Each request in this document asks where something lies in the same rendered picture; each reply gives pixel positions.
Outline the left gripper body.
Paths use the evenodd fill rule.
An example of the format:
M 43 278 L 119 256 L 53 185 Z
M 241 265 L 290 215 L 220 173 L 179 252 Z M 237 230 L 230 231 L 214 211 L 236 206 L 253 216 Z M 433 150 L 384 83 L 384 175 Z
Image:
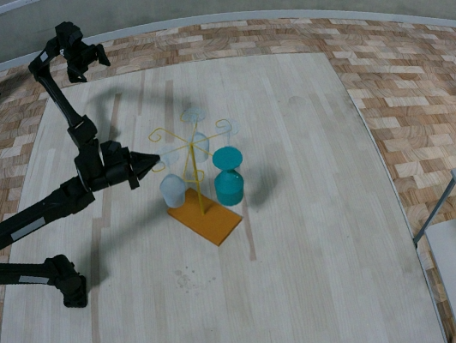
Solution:
M 98 44 L 100 45 L 100 44 Z M 98 53 L 97 47 L 98 45 L 91 44 L 89 47 L 85 48 L 84 50 L 80 51 L 73 57 L 67 60 L 67 65 L 71 63 L 82 73 L 84 74 L 88 71 L 88 65 L 95 60 L 98 60 Z M 97 55 L 96 55 L 97 53 Z

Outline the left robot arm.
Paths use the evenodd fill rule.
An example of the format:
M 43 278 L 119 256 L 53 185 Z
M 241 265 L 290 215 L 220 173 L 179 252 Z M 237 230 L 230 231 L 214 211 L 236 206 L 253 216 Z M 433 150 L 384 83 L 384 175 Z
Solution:
M 98 133 L 95 124 L 86 114 L 82 117 L 74 110 L 53 80 L 49 64 L 59 54 L 68 60 L 89 47 L 89 45 L 81 41 L 83 37 L 81 29 L 74 25 L 73 22 L 64 21 L 57 25 L 55 30 L 57 36 L 46 43 L 45 49 L 28 65 L 28 68 L 33 74 L 35 81 L 38 81 L 45 88 L 59 111 L 65 117 L 70 126 L 67 128 L 67 131 L 74 144 L 78 147 L 78 151 L 80 152 L 84 147 L 91 145 L 99 148 L 99 140 L 97 138 L 93 139 Z

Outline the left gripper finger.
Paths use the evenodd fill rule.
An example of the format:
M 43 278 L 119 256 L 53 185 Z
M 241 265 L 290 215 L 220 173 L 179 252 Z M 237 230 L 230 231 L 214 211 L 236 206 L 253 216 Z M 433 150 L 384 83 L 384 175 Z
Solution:
M 71 63 L 67 66 L 69 80 L 71 83 L 85 82 L 87 83 L 87 78 Z M 78 78 L 77 75 L 80 77 Z
M 107 58 L 107 56 L 105 55 L 105 50 L 104 50 L 103 45 L 100 44 L 96 47 L 97 47 L 99 63 L 110 67 L 111 63 L 110 63 L 109 59 Z

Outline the yellow wire glass rack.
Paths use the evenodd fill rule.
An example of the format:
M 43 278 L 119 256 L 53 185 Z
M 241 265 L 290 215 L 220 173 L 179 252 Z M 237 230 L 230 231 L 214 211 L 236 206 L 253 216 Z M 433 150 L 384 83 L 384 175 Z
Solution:
M 167 210 L 167 213 L 175 220 L 179 221 L 180 223 L 187 226 L 192 231 L 196 232 L 200 236 L 204 237 L 206 240 L 210 241 L 211 243 L 213 243 L 219 247 L 226 240 L 226 238 L 232 233 L 232 231 L 237 227 L 237 225 L 242 221 L 242 217 L 234 214 L 230 210 L 220 206 L 218 203 L 212 201 L 211 199 L 209 199 L 206 196 L 204 196 L 203 194 L 201 194 L 199 182 L 201 182 L 204 179 L 205 174 L 204 174 L 204 171 L 196 170 L 195 154 L 194 154 L 193 146 L 194 147 L 197 147 L 197 146 L 195 146 L 193 144 L 195 144 L 199 141 L 192 143 L 194 134 L 195 134 L 195 129 L 194 129 L 191 143 L 186 141 L 189 145 L 186 145 L 183 147 L 190 146 L 189 152 L 191 151 L 193 167 L 194 167 L 193 176 L 195 174 L 195 181 L 189 181 L 189 180 L 184 179 L 184 173 L 186 170 L 189 153 L 188 153 L 188 158 L 187 158 L 186 165 L 184 168 L 183 180 L 186 182 L 196 182 L 198 192 L 189 187 L 185 191 L 185 201 L 184 201 L 183 205 L 178 208 L 170 207 Z M 183 147 L 180 147 L 180 148 L 183 148 Z M 178 149 L 180 149 L 180 148 L 178 148 Z M 199 147 L 197 147 L 197 148 L 199 148 Z M 202 149 L 200 149 L 200 150 L 205 153 L 208 153 Z M 208 154 L 210 154 L 210 153 L 208 153 Z M 210 155 L 212 155 L 212 154 L 210 154 Z M 203 178 L 201 181 L 198 180 L 197 171 L 203 172 Z

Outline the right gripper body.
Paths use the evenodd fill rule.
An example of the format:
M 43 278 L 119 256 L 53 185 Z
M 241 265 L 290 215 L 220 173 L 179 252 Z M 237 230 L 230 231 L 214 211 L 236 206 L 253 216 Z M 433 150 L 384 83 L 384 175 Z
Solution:
M 135 167 L 133 161 L 130 157 L 129 148 L 120 147 L 119 153 L 121 155 L 122 161 L 114 165 L 104 166 L 104 172 L 109 182 L 109 185 L 119 184 L 121 182 L 129 180 L 129 186 L 133 190 L 139 187 L 138 178 L 136 176 Z M 130 165 L 131 163 L 131 165 Z M 132 166 L 132 168 L 131 168 Z M 129 170 L 130 169 L 130 170 Z M 126 172 L 126 173 L 125 173 Z M 133 187 L 132 187 L 133 186 Z

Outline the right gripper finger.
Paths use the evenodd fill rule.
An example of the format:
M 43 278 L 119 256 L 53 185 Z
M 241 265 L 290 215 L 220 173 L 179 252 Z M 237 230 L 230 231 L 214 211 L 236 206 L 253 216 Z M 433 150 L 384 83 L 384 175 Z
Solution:
M 150 160 L 150 159 L 152 159 L 152 158 L 139 158 L 139 159 L 137 159 L 137 160 L 138 160 L 138 163 L 142 163 L 142 162 L 148 161 L 148 160 Z M 150 169 L 151 169 L 152 167 L 154 167 L 156 164 L 157 164 L 157 163 L 154 162 L 154 163 L 151 164 L 149 167 L 147 167 L 146 169 L 144 169 L 144 170 L 141 171 L 140 173 L 136 174 L 137 177 L 138 177 L 138 180 L 139 180 L 139 181 L 142 180 L 143 177 L 144 177 L 144 176 L 150 171 Z
M 140 153 L 136 151 L 130 151 L 131 159 L 133 161 L 134 167 L 135 167 L 135 172 L 136 174 L 142 172 L 144 169 L 149 167 L 151 164 L 156 162 L 157 160 L 160 159 L 159 154 L 156 153 Z M 152 158 L 149 161 L 143 162 L 141 164 L 138 163 L 138 158 Z M 138 164 L 136 164 L 138 163 Z

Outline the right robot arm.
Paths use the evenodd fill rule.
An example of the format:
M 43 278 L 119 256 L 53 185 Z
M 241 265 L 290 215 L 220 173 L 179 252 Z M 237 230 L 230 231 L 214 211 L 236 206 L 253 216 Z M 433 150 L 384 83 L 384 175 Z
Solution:
M 100 143 L 105 168 L 122 161 L 118 150 L 120 147 L 119 141 Z M 74 162 L 77 176 L 60 184 L 60 188 L 53 190 L 46 198 L 0 223 L 0 250 L 54 220 L 80 212 L 96 200 L 93 192 L 109 187 L 110 181 L 107 181 L 95 146 L 84 147 Z M 55 286 L 63 294 L 63 304 L 67 308 L 85 308 L 86 278 L 77 273 L 74 266 L 62 254 L 46 258 L 40 264 L 0 263 L 0 285 Z

